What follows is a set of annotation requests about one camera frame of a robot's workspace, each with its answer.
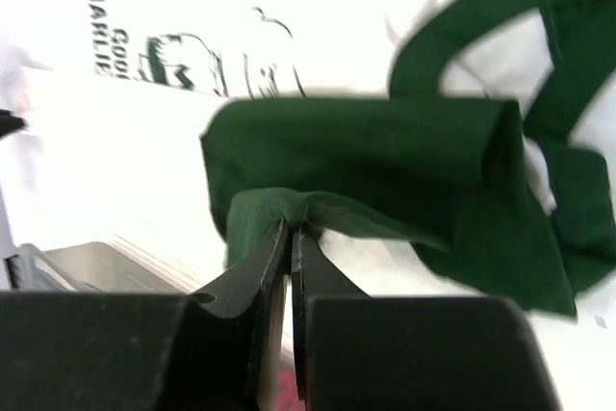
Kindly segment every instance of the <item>black metal clamp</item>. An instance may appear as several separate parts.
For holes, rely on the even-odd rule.
[[[0,110],[0,139],[25,126],[26,122],[21,117],[14,116],[10,111]]]
[[[272,410],[289,275],[309,411],[559,409],[515,305],[371,298],[284,220],[192,295],[1,295],[1,408]]]

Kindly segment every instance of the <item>fabric fold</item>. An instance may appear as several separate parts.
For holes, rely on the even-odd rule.
[[[616,1],[604,2],[558,42],[560,61],[526,115],[531,138],[566,141],[595,94],[616,68]]]
[[[285,218],[401,239],[437,273],[574,314],[550,223],[526,185],[513,101],[238,101],[202,138],[228,265]]]
[[[576,254],[603,256],[614,270],[616,223],[605,159],[592,151],[557,141],[543,141],[541,145],[558,203],[552,213],[558,240]]]

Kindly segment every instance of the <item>green fabric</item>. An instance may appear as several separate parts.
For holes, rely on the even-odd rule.
[[[521,131],[518,105],[497,100],[235,102],[202,139],[228,264],[278,219],[306,220],[420,244],[438,273],[574,314],[550,223],[526,186]]]
[[[576,0],[540,9],[554,65],[559,65],[564,60],[562,41],[567,40],[578,28],[583,28],[604,2],[605,0]]]
[[[565,60],[555,69],[526,115],[530,137],[566,141],[588,103],[616,68],[616,1],[606,1],[595,14],[560,40]]]
[[[616,57],[611,47],[598,52],[610,41],[612,6],[576,16],[582,1],[454,1],[400,50],[389,100],[225,107],[202,148],[227,264],[281,218],[293,228],[307,221],[353,237],[407,240],[437,274],[525,309],[574,315],[574,295],[616,264],[604,160],[567,145]],[[517,104],[445,98],[438,87],[449,60],[475,39],[529,9],[567,3],[572,18],[564,13],[558,23],[566,34],[551,41],[557,66],[524,127],[548,161],[558,204],[548,218],[526,185]]]

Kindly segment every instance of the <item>cartoon face drawing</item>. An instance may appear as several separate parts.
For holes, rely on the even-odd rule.
[[[306,96],[293,63],[293,35],[281,21],[265,16],[259,8],[250,27],[256,46],[244,52],[244,77],[252,98],[300,93]]]
[[[145,53],[139,55],[139,78],[223,97],[305,96],[295,70],[289,28],[258,8],[236,24],[235,34],[216,52],[194,34],[147,38]]]
[[[220,55],[193,34],[148,38],[138,70],[143,81],[229,96]]]

